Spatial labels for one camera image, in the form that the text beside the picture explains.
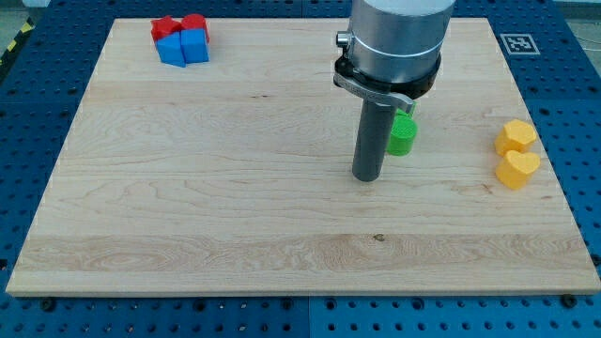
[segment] wooden table surface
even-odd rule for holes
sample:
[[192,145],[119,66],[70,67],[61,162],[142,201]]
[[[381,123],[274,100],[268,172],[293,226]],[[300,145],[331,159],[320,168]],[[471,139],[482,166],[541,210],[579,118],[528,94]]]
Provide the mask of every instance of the wooden table surface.
[[453,19],[412,153],[350,173],[346,20],[212,19],[206,64],[116,20],[8,284],[14,296],[594,293],[540,143],[519,192],[493,141],[530,121],[485,19]]

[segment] red block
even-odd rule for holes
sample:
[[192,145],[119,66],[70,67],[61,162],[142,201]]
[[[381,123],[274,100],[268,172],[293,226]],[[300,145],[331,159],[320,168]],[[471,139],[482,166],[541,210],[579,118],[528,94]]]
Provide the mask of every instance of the red block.
[[188,14],[181,20],[181,26],[183,29],[204,29],[208,42],[207,20],[204,16],[200,14]]
[[152,20],[150,23],[152,23],[152,30],[150,31],[150,34],[155,42],[181,31],[181,23],[173,20],[171,15],[162,17],[159,20]]

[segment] blue cube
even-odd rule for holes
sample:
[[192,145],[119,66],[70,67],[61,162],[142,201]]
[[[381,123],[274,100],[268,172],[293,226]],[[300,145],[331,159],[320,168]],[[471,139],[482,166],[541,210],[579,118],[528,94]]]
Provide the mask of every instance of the blue cube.
[[205,30],[199,28],[181,31],[181,50],[186,63],[207,62],[208,44]]
[[156,46],[161,62],[173,66],[186,67],[186,61],[181,52],[180,39],[179,32],[176,32],[157,41]]

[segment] blue pegboard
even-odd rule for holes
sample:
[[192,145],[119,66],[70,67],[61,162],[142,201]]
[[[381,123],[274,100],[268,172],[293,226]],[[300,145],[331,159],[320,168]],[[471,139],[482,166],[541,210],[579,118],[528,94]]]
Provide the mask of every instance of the blue pegboard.
[[[346,17],[350,0],[54,0],[0,86],[0,285],[6,286],[114,18]],[[601,263],[601,80],[548,0],[459,0],[495,36],[529,34],[540,55],[502,52],[578,227]],[[54,304],[50,312],[40,305]],[[0,337],[601,336],[601,296],[15,300]]]

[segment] orange block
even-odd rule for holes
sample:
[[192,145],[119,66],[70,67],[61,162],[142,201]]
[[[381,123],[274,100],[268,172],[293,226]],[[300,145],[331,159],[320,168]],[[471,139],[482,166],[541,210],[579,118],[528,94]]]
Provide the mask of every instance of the orange block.
[[511,120],[503,126],[503,129],[495,140],[497,154],[504,156],[509,150],[526,152],[536,141],[536,129],[530,123],[518,119]]
[[508,188],[518,190],[523,188],[534,172],[541,165],[541,158],[534,153],[519,153],[509,150],[497,166],[495,174],[499,181]]

